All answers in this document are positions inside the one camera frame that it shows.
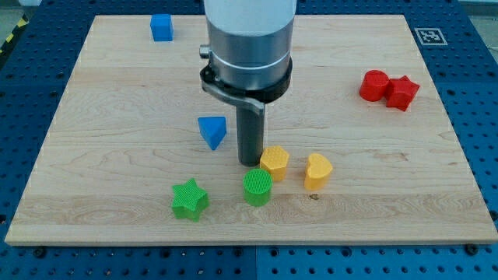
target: blue triangular prism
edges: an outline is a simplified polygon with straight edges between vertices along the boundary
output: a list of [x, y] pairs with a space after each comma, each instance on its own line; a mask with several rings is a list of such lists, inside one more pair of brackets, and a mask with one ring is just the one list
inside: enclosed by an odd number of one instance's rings
[[226, 135], [225, 117], [200, 117], [198, 119], [199, 129], [204, 140], [211, 150], [216, 150], [219, 143]]

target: green block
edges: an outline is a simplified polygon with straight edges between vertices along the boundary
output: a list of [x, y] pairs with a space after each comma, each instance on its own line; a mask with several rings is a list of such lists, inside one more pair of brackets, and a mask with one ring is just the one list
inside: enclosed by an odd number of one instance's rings
[[266, 170], [253, 169], [246, 173], [243, 180], [244, 199], [253, 206], [263, 206], [272, 195], [272, 176]]
[[174, 216], [198, 222], [202, 211], [209, 206], [208, 193], [197, 186], [194, 178], [186, 184], [173, 186], [173, 193], [171, 208]]

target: red cylinder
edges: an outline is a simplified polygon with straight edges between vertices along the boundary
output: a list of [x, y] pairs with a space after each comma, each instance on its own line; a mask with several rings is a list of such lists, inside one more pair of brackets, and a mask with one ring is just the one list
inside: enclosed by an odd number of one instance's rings
[[381, 70], [370, 70], [365, 74], [359, 94], [367, 101], [379, 101], [389, 85], [389, 77]]

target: red block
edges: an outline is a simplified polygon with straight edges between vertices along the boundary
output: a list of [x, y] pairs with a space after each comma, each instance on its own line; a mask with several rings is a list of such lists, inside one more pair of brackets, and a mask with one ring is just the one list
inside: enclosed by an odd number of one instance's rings
[[391, 79], [386, 89], [386, 107], [396, 107], [399, 110], [406, 111], [413, 98], [417, 94], [420, 86], [410, 81], [407, 76], [400, 79]]
[[367, 101], [379, 101], [389, 85], [389, 77], [381, 70], [370, 70], [363, 77], [359, 94]]

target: toy block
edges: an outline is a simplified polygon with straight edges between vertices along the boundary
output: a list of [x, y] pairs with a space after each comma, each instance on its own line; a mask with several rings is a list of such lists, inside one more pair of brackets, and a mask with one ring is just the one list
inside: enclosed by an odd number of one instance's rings
[[200, 117], [198, 119], [199, 129], [204, 140], [211, 150], [216, 150], [219, 143], [226, 135], [225, 117]]
[[197, 186], [194, 178], [186, 184], [173, 186], [174, 199], [171, 208], [177, 219], [199, 221], [201, 212], [208, 208], [208, 193]]
[[244, 200], [252, 206], [263, 206], [270, 201], [272, 176], [266, 170], [253, 169], [246, 173], [243, 180]]
[[289, 153], [281, 146], [268, 147], [263, 151], [259, 166], [268, 171], [274, 182], [284, 180], [287, 173]]
[[153, 15], [150, 19], [150, 29], [153, 32], [155, 41], [173, 40], [173, 22], [169, 14]]
[[367, 101], [379, 101], [389, 85], [389, 77], [380, 70], [370, 70], [363, 77], [359, 94]]
[[333, 169], [334, 167], [326, 157], [319, 153], [312, 153], [308, 156], [304, 187], [309, 191], [322, 189], [326, 185]]
[[400, 79], [391, 79], [386, 89], [386, 107], [396, 107], [399, 110], [406, 111], [413, 98], [417, 94], [420, 86], [410, 81], [407, 76]]

